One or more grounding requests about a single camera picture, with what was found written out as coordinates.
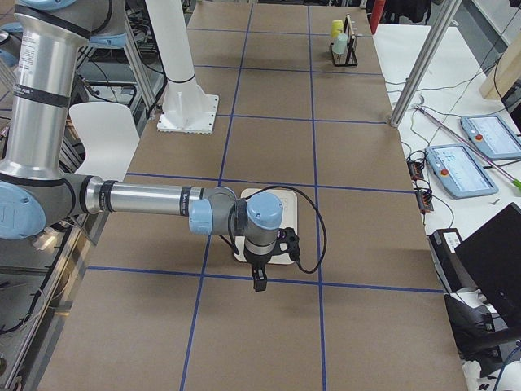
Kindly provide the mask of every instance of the green tip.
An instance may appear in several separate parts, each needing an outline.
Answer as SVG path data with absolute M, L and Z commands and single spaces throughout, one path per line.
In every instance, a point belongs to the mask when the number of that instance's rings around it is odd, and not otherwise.
M 518 179 L 514 179 L 512 181 L 512 184 L 516 186 L 519 190 L 521 190 L 521 181 L 519 181 Z

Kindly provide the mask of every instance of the red pole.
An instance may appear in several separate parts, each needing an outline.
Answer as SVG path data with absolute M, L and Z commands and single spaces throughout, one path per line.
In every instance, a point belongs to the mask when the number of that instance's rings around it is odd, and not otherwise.
M 369 25 L 371 26 L 371 32 L 376 33 L 376 29 L 378 28 L 378 23 L 380 23 L 380 19 L 382 19 L 383 8 L 385 7 L 385 0 L 376 0 L 373 5 L 373 13 L 371 14 L 371 19 Z

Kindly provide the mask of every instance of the blue joint cap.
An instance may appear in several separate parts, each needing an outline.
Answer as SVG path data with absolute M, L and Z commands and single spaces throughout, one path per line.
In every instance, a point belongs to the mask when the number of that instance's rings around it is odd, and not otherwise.
M 8 33 L 22 33 L 24 31 L 20 22 L 5 23 L 0 27 L 0 30 L 7 31 Z
M 208 200 L 194 200 L 190 202 L 189 226 L 190 231 L 198 235 L 209 236 L 212 234 L 213 213 Z
M 282 202 L 266 191 L 255 194 L 247 202 L 246 210 L 248 219 L 264 230 L 277 230 L 282 223 Z
M 18 64 L 18 59 L 6 51 L 0 50 L 0 58 L 2 58 L 3 62 L 6 63 L 9 68 Z
M 97 49 L 122 49 L 127 44 L 127 34 L 98 35 L 90 37 L 89 46 Z
M 31 7 L 41 11 L 54 11 L 74 4 L 76 0 L 18 0 L 22 6 Z
M 23 239 L 46 226 L 41 205 L 22 188 L 0 182 L 0 238 Z

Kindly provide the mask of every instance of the brown table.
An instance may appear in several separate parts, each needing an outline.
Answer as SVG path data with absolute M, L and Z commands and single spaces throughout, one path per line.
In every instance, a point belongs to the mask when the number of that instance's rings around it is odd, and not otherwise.
M 221 97 L 212 135 L 147 127 L 128 181 L 237 193 L 289 183 L 329 234 L 320 273 L 250 268 L 182 217 L 117 213 L 90 260 L 40 390 L 465 390 L 371 37 L 334 68 L 331 21 L 358 8 L 198 3 L 199 84 Z M 302 262 L 317 261 L 299 204 Z

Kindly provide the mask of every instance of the computer screen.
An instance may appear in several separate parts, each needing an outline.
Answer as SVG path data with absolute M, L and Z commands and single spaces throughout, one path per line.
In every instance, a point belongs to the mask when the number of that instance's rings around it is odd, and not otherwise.
M 509 204 L 455 251 L 505 323 L 521 325 L 521 208 Z

